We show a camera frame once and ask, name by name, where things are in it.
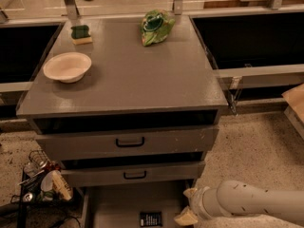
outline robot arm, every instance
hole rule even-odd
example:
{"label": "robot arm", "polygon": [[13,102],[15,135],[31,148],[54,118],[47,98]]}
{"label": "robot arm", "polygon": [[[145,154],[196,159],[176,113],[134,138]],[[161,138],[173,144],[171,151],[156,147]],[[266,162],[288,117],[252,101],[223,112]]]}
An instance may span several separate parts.
{"label": "robot arm", "polygon": [[304,191],[273,191],[237,180],[222,182],[218,188],[190,188],[186,207],[175,222],[191,225],[199,219],[264,214],[304,226]]}

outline countertop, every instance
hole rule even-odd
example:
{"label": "countertop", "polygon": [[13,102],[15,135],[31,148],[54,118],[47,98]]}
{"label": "countertop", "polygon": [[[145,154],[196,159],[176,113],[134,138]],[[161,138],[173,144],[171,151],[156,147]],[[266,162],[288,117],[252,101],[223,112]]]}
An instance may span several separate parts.
{"label": "countertop", "polygon": [[[20,117],[209,109],[227,105],[188,16],[175,16],[167,39],[144,47],[141,18],[67,21],[48,55],[82,52],[91,69],[77,83],[48,79],[41,69],[19,105]],[[72,25],[87,24],[92,44],[72,44]]]}

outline terrazzo floor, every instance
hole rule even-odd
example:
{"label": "terrazzo floor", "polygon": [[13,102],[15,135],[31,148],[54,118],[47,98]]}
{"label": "terrazzo floor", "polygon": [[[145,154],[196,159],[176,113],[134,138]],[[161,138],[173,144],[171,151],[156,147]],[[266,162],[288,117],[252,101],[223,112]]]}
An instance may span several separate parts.
{"label": "terrazzo floor", "polygon": [[[215,145],[206,156],[206,167],[197,186],[217,187],[225,180],[244,181],[274,190],[304,190],[304,141],[284,115],[285,104],[238,108],[238,115],[224,114]],[[0,206],[19,195],[21,172],[29,153],[39,149],[35,134],[24,120],[0,122]],[[62,219],[62,211],[31,210],[27,228],[49,227]],[[0,218],[0,227],[16,227],[16,215]],[[61,227],[78,227],[70,220]],[[215,218],[196,228],[300,227],[268,216]]]}

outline green object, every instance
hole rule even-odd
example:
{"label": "green object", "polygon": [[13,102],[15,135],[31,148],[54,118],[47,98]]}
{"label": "green object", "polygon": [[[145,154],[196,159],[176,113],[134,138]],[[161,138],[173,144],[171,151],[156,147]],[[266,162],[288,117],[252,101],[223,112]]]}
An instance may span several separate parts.
{"label": "green object", "polygon": [[142,19],[142,44],[147,47],[164,41],[174,24],[175,19],[170,19],[167,11],[161,9],[149,11]]}
{"label": "green object", "polygon": [[83,25],[83,26],[75,26],[75,27],[71,27],[72,29],[72,38],[73,39],[81,39],[81,38],[86,38],[86,37],[90,37],[88,31],[89,31],[89,27],[87,25]]}

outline green toy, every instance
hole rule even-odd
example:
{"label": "green toy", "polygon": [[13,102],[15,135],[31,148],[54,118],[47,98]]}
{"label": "green toy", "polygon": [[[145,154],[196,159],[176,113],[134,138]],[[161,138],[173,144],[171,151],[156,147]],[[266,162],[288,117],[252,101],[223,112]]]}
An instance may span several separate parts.
{"label": "green toy", "polygon": [[175,19],[169,19],[167,11],[162,9],[149,11],[142,19],[142,44],[147,47],[164,41],[174,24]]}

